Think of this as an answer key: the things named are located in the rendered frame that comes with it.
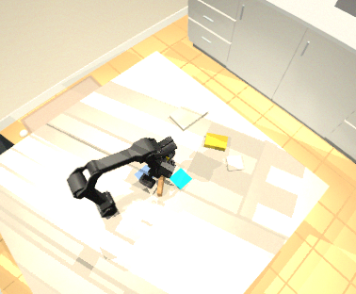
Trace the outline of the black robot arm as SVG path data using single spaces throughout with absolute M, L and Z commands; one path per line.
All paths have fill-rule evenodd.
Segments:
M 166 156 L 177 148 L 171 136 L 158 143 L 153 138 L 142 138 L 135 141 L 130 148 L 98 160 L 91 160 L 85 166 L 76 168 L 69 174 L 66 181 L 75 199 L 87 198 L 91 200 L 95 203 L 101 219 L 109 219 L 118 212 L 118 208 L 110 192 L 101 192 L 95 187 L 98 179 L 103 174 L 132 162 L 140 164 L 146 162 L 149 166 L 155 166 L 161 156 Z M 155 169 L 155 174 L 171 178 L 175 167 L 173 159 L 166 161 L 161 159 L 159 167 Z M 88 180 L 83 174 L 84 170 L 89 172 Z

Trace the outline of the yellow rectangular block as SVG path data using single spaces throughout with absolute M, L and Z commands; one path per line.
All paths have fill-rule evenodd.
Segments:
M 225 151 L 227 147 L 228 137 L 207 133 L 204 147 L 218 149 L 221 151 Z

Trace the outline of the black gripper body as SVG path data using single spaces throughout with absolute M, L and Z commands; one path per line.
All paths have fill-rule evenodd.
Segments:
M 173 157 L 175 156 L 175 151 L 169 153 L 169 154 L 166 155 L 166 156 L 169 157 L 170 159 L 173 159 Z M 166 160 L 167 160 L 166 156 L 161 156 L 161 157 L 160 157 L 160 161 L 161 161 L 161 159 L 164 160 L 164 161 L 166 161 Z M 152 177 L 156 177 L 156 178 L 158 177 L 158 175 L 155 174 L 155 169 L 157 169 L 157 167 L 159 167 L 160 161 L 159 161 L 158 164 L 156 164 L 155 166 L 149 166 L 149 165 L 148 165 L 148 167 L 150 168 L 150 170 L 149 170 L 149 172 L 148 172 L 147 174 L 149 174 L 149 175 L 143 173 L 143 174 L 141 175 L 141 177 L 138 179 L 138 181 L 140 182 L 140 184 L 142 184 L 143 186 L 145 186 L 145 187 L 147 187 L 147 188 L 149 188 L 149 189 L 153 188 L 153 186 L 155 185 L 155 182 L 156 182 L 156 181 L 155 181 Z

